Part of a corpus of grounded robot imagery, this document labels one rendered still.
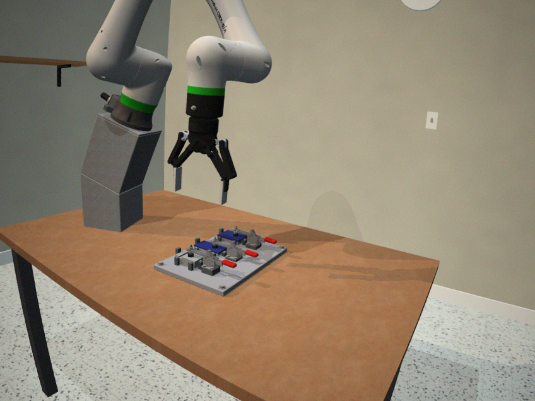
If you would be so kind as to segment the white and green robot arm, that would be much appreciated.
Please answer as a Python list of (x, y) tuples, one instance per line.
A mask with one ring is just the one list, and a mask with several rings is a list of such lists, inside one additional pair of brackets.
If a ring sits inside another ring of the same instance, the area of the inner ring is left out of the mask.
[[(94, 77), (124, 85), (121, 96), (102, 93), (104, 110), (132, 129), (150, 131), (172, 70), (164, 56), (135, 46), (153, 0), (115, 0), (86, 55)], [(195, 40), (186, 55), (186, 114), (195, 119), (223, 116), (227, 81), (258, 83), (270, 73), (272, 59), (254, 28), (243, 0), (206, 0), (223, 38)]]

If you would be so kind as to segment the blue rectangular plate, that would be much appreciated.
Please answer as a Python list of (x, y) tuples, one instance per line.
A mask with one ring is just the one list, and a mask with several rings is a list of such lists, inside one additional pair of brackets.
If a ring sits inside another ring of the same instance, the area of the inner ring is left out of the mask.
[(226, 230), (217, 235), (217, 237), (219, 236), (221, 237), (222, 241), (226, 241), (228, 243), (230, 243), (231, 241), (236, 241), (237, 245), (241, 244), (243, 239), (247, 239), (247, 235), (243, 235), (240, 233), (238, 233), (238, 236), (233, 236), (233, 232), (230, 230)]

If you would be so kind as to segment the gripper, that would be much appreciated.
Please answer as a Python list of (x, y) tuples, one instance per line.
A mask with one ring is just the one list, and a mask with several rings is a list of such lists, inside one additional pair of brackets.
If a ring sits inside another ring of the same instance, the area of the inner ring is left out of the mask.
[[(213, 162), (218, 171), (220, 180), (220, 197), (219, 205), (227, 202), (227, 194), (229, 187), (229, 180), (237, 177), (235, 167), (228, 149), (228, 140), (220, 140), (217, 138), (219, 119), (203, 120), (189, 117), (190, 131), (180, 132), (177, 142), (169, 156), (168, 164), (173, 166), (173, 191), (176, 192), (181, 189), (182, 184), (182, 164), (193, 153), (207, 154)], [(185, 151), (179, 156), (186, 140), (189, 145)], [(218, 150), (215, 147), (218, 145), (221, 158)], [(211, 152), (212, 151), (212, 152)]]

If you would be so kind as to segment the blue rectangular block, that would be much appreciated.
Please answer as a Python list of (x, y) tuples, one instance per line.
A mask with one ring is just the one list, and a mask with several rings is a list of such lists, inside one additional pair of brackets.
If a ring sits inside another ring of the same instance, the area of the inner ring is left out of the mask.
[(201, 241), (201, 242), (195, 244), (194, 248), (198, 247), (199, 250), (204, 251), (204, 252), (206, 252), (207, 250), (210, 249), (211, 252), (212, 253), (214, 252), (217, 256), (221, 255), (221, 253), (223, 251), (227, 251), (227, 247), (223, 247), (221, 245), (218, 245), (218, 248), (212, 248), (212, 244), (213, 243), (204, 240), (204, 241)]

